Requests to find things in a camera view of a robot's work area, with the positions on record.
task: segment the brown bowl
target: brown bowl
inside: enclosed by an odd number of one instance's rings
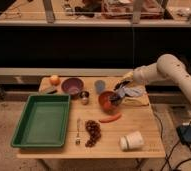
[[[117,109],[117,106],[111,104],[111,101],[109,100],[110,96],[114,94],[115,93],[113,91],[104,91],[99,95],[98,102],[104,112],[111,114]]]
[[[68,78],[61,85],[62,91],[66,94],[70,94],[72,98],[77,98],[79,93],[83,90],[83,87],[83,81],[76,77]]]

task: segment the white paper cup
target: white paper cup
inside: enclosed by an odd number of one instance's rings
[[[139,131],[132,132],[120,138],[120,147],[123,151],[141,148],[144,140]]]

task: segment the green plastic tray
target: green plastic tray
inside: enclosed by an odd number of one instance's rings
[[[11,146],[16,148],[63,146],[69,106],[69,95],[29,96]]]

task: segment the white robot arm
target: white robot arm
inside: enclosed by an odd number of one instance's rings
[[[154,64],[134,69],[125,74],[124,79],[131,79],[137,84],[144,85],[170,79],[181,89],[191,104],[191,75],[187,73],[185,65],[171,54],[160,56]]]

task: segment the gray floor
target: gray floor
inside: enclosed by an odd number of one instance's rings
[[[26,96],[22,94],[9,95],[4,101],[0,101],[0,171],[43,171],[43,167],[35,160],[17,159],[17,149],[10,147],[10,141],[20,118],[21,111],[25,105]],[[185,104],[185,108],[180,104],[165,104],[161,102],[152,102],[153,110],[158,115],[164,127],[163,144],[167,152],[170,151],[174,143],[178,140],[175,132],[175,126],[184,120],[189,121],[191,117],[191,107]],[[175,112],[187,112],[188,115],[175,117]],[[191,156],[188,148],[181,144],[173,152],[170,159],[171,165],[175,166],[181,160]],[[62,171],[91,171],[91,170],[111,170],[126,171],[132,169],[136,165],[135,160],[131,159],[105,159],[105,160],[46,160],[53,170]],[[164,159],[149,159],[142,171],[160,170],[164,163]],[[180,169],[183,171],[191,170],[191,161],[183,164]]]

